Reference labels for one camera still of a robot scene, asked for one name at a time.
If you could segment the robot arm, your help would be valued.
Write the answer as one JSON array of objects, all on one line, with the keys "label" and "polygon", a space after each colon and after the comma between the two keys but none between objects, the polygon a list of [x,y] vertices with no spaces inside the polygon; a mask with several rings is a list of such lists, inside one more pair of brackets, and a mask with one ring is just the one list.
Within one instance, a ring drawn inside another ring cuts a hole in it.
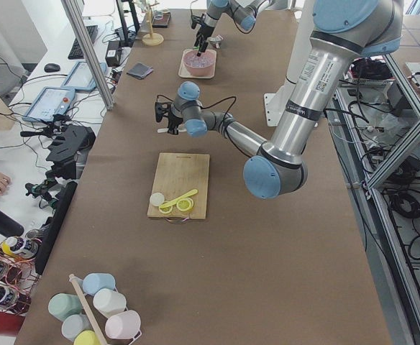
[{"label": "robot arm", "polygon": [[257,16],[265,9],[287,9],[292,1],[271,1],[256,0],[242,4],[240,1],[233,0],[214,0],[207,1],[206,12],[196,16],[191,11],[191,28],[200,26],[196,33],[196,41],[193,48],[196,55],[200,57],[206,52],[209,45],[209,38],[223,14],[229,16],[236,28],[243,34],[249,34],[256,23]]},{"label": "robot arm", "polygon": [[169,133],[177,134],[179,126],[192,137],[216,131],[246,154],[243,178],[258,198],[291,193],[306,182],[307,168],[301,155],[309,135],[354,60],[399,48],[403,3],[314,1],[302,17],[312,22],[311,49],[270,139],[227,112],[205,110],[199,101],[199,87],[190,81],[179,86],[172,101],[155,104],[155,117],[168,120]]}]

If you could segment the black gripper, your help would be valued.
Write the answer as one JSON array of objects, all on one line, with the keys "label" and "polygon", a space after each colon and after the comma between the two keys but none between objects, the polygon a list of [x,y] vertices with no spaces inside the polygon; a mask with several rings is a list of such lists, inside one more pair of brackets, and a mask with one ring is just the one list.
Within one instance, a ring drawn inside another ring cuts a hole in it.
[{"label": "black gripper", "polygon": [[172,112],[172,102],[155,102],[155,120],[160,123],[163,118],[168,120],[168,133],[178,135],[178,127],[182,124],[182,118]]},{"label": "black gripper", "polygon": [[195,29],[197,25],[200,26],[196,33],[196,41],[194,47],[198,49],[197,56],[200,57],[207,49],[207,39],[213,34],[214,28],[205,23],[206,15],[201,16],[191,15],[191,28]]}]

